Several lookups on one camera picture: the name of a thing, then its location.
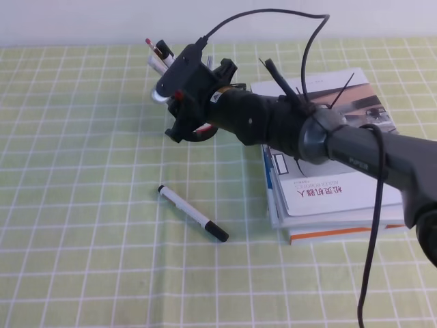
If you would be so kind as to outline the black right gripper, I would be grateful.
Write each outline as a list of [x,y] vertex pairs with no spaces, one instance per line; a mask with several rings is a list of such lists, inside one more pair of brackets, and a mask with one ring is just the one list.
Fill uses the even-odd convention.
[[214,70],[201,63],[194,75],[184,87],[171,97],[168,105],[172,102],[184,104],[199,114],[202,121],[207,123],[207,112],[211,98],[221,87],[231,85],[237,66],[230,59],[222,59],[220,66]]

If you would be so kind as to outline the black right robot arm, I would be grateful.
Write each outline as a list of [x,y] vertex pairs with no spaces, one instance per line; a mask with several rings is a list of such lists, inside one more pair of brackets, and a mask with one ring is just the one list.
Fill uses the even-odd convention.
[[345,125],[330,109],[298,97],[271,60],[265,67],[283,89],[260,96],[229,83],[234,64],[224,59],[210,70],[198,59],[177,59],[156,85],[170,98],[179,141],[209,123],[233,133],[244,145],[266,144],[289,156],[320,164],[338,161],[401,192],[404,222],[415,229],[430,262],[436,261],[436,143],[385,133],[373,124]]

